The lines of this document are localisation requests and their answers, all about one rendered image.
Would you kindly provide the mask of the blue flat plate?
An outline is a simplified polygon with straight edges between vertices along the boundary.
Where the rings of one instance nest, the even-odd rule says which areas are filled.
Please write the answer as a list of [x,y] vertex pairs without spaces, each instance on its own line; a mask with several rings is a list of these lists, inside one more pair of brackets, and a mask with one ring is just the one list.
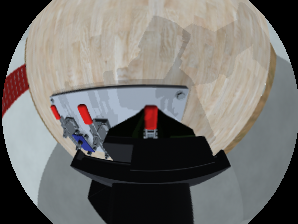
[[86,139],[84,139],[84,134],[75,134],[73,133],[72,135],[74,137],[74,139],[78,142],[79,140],[81,140],[83,142],[83,144],[81,145],[81,147],[86,150],[86,151],[90,151],[90,152],[95,152],[95,150],[93,149],[93,146],[90,144],[90,142]]

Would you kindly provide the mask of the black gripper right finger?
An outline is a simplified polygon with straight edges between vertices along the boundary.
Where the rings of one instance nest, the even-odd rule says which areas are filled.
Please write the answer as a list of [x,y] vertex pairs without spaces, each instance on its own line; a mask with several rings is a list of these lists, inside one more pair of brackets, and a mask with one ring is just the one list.
[[170,116],[166,115],[159,108],[158,108],[157,118],[158,118],[157,119],[157,137],[158,138],[181,138],[181,137],[196,136],[193,129],[171,118]]

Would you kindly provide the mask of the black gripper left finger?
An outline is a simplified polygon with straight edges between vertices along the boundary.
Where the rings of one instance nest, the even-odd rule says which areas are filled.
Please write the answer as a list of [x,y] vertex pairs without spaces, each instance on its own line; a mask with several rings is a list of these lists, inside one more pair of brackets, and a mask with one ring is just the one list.
[[144,119],[144,108],[140,110],[136,115],[110,128],[106,136],[124,136],[124,137],[132,137],[132,138],[144,138],[145,124],[143,119]]

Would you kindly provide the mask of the grey toggle clamp with red handle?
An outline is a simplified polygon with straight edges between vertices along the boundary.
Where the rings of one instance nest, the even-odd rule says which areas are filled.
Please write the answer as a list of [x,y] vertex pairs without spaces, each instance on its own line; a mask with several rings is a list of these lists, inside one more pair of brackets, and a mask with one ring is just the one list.
[[[78,124],[76,123],[74,117],[66,117],[64,119],[63,115],[60,116],[57,108],[55,105],[51,105],[51,110],[54,114],[54,116],[56,117],[57,120],[59,120],[61,122],[61,126],[64,130],[63,132],[63,138],[67,138],[69,137],[71,139],[71,141],[76,145],[76,151],[78,149],[81,149],[81,145],[83,144],[83,142],[81,140],[77,141],[73,138],[73,133],[75,132],[76,129],[79,129]],[[61,118],[61,119],[60,119]],[[63,123],[62,123],[63,122]],[[66,131],[65,131],[66,130]]]

